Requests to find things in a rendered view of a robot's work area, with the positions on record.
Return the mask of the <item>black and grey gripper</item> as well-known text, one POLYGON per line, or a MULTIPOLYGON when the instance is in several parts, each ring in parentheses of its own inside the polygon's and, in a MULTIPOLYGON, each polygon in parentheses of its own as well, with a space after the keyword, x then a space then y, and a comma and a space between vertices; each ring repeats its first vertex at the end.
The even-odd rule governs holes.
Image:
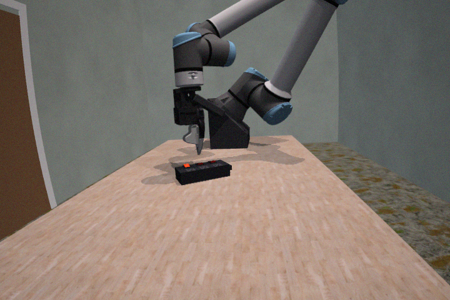
POLYGON ((186 141, 187 143, 195 144, 197 154, 200 155, 203 148, 205 133, 204 109, 201 105, 193 101, 196 95, 195 91, 201 91, 201 87, 191 86, 173 89, 174 123, 180 126, 189 125, 188 133, 185 134, 182 139, 184 142, 186 141))

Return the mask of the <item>black power strip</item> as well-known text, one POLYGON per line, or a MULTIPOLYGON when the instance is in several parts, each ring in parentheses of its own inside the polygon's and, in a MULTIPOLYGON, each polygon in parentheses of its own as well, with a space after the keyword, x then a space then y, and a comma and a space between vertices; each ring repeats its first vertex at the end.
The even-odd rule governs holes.
POLYGON ((184 164, 175 168, 176 179, 181 185, 230 176, 232 166, 222 160, 184 164))

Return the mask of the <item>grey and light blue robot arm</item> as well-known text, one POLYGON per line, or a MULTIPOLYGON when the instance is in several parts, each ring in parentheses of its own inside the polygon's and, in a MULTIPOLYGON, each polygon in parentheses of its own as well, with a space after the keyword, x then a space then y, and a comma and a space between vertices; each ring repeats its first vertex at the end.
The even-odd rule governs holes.
MULTIPOLYGON (((230 66, 236 58, 236 47, 221 38, 283 1, 241 0, 174 36, 176 87, 202 86, 203 66, 230 66)), ((193 101, 213 116, 223 117, 226 112, 239 123, 249 107, 270 125, 283 122, 293 109, 291 89, 335 10, 347 1, 310 0, 271 80, 250 67, 226 93, 215 99, 218 106, 198 94, 193 101)))

